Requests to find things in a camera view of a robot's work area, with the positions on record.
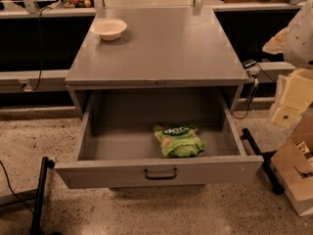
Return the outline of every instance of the drawer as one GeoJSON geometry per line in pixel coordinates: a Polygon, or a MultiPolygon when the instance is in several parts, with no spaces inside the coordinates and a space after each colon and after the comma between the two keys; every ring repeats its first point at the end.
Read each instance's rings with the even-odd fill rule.
{"type": "Polygon", "coordinates": [[[248,181],[262,162],[246,153],[219,87],[114,89],[90,93],[74,160],[56,171],[68,188],[189,185],[248,181]],[[165,158],[157,123],[196,125],[204,152],[165,158]]]}

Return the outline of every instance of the brown box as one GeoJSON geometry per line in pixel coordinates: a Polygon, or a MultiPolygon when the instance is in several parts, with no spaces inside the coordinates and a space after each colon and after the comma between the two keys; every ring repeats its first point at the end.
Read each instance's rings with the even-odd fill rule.
{"type": "Polygon", "coordinates": [[[300,216],[313,213],[313,166],[296,146],[303,141],[313,152],[312,116],[301,120],[291,137],[271,159],[278,180],[300,216]]]}

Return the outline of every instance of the white bowl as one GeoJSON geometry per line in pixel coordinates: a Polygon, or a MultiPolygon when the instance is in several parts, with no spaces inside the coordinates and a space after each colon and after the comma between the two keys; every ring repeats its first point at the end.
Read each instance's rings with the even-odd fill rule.
{"type": "Polygon", "coordinates": [[[116,40],[126,28],[126,22],[118,19],[98,20],[94,24],[94,32],[106,41],[116,40]]]}

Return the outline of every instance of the white robot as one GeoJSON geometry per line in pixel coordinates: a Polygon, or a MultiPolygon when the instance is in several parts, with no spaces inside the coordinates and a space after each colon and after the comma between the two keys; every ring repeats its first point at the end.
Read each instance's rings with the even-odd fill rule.
{"type": "Polygon", "coordinates": [[[271,120],[287,127],[301,118],[313,102],[313,0],[303,5],[284,35],[284,59],[294,65],[295,70],[286,79],[279,107],[271,120]]]}

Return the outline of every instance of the green chip bag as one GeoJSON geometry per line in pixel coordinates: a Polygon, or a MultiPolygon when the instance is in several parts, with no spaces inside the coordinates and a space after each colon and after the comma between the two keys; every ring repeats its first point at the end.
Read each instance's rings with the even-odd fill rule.
{"type": "Polygon", "coordinates": [[[205,142],[197,136],[193,125],[155,126],[155,136],[166,158],[189,158],[202,153],[205,142]]]}

